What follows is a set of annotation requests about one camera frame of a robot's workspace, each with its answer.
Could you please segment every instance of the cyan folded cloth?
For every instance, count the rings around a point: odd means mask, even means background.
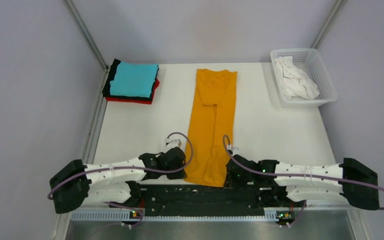
[[[306,72],[296,67],[291,56],[279,57],[274,60],[274,65],[281,71],[281,89],[287,99],[301,97],[313,100],[320,95],[317,85],[310,79]]]
[[[158,64],[134,64],[122,61],[117,66],[114,80],[110,81],[109,93],[112,96],[149,98]]]

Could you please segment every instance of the folded clothes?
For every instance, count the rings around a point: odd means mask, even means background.
[[[120,62],[114,79],[110,81],[112,96],[142,97],[151,95],[158,72],[158,64]]]
[[[158,88],[160,85],[160,81],[158,79],[155,79],[155,83],[152,86],[152,93],[150,97],[132,97],[132,96],[106,96],[105,99],[107,101],[113,101],[113,102],[126,102],[126,103],[138,103],[138,104],[152,104],[154,100],[154,93],[155,89]]]
[[[117,73],[117,66],[121,63],[120,60],[114,59],[112,62],[111,68],[109,69],[108,78],[105,82],[105,85],[102,89],[102,95],[107,101],[116,101],[116,102],[130,102],[130,103],[139,103],[139,104],[152,104],[154,99],[155,89],[160,85],[160,82],[157,78],[152,85],[152,92],[148,97],[132,97],[132,96],[113,96],[110,93],[110,82],[114,80],[114,77]]]
[[[301,97],[313,100],[320,95],[317,85],[310,79],[307,73],[294,65],[291,56],[276,58],[274,65],[282,73],[280,86],[287,99]]]

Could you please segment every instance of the white cloth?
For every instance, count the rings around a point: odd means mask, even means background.
[[[310,79],[307,73],[294,65],[291,56],[276,58],[274,65],[282,73],[280,85],[287,99],[302,97],[307,100],[313,100],[320,95],[317,85]]]

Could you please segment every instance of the stack of folded clothes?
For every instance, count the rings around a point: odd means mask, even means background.
[[[107,101],[152,104],[158,64],[134,64],[114,59],[102,94]]]

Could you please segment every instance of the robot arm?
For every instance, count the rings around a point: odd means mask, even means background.
[[[269,183],[275,192],[270,195],[286,196],[293,202],[303,200],[332,200],[348,202],[350,205],[366,210],[379,209],[377,189],[329,179],[312,177],[326,176],[337,179],[349,179],[378,185],[378,175],[362,163],[352,158],[345,158],[343,163],[329,166],[305,166],[288,164],[277,160],[249,161],[240,155],[234,158],[242,165],[262,173],[301,174],[304,176],[266,176],[251,173],[239,167],[232,160],[227,164],[227,171],[232,176],[241,176],[245,182]]]
[[[65,179],[81,172],[93,171],[65,184],[53,193],[53,202],[57,214],[67,213],[80,206],[96,205],[102,202],[124,203],[131,198],[133,184],[147,179],[158,179],[163,173],[146,169],[170,171],[185,164],[185,154],[180,149],[179,139],[166,144],[165,152],[144,153],[133,159],[111,164],[85,164],[74,160],[64,167],[49,181],[54,188]],[[142,169],[123,169],[139,167]],[[167,174],[168,179],[182,179],[185,171]]]

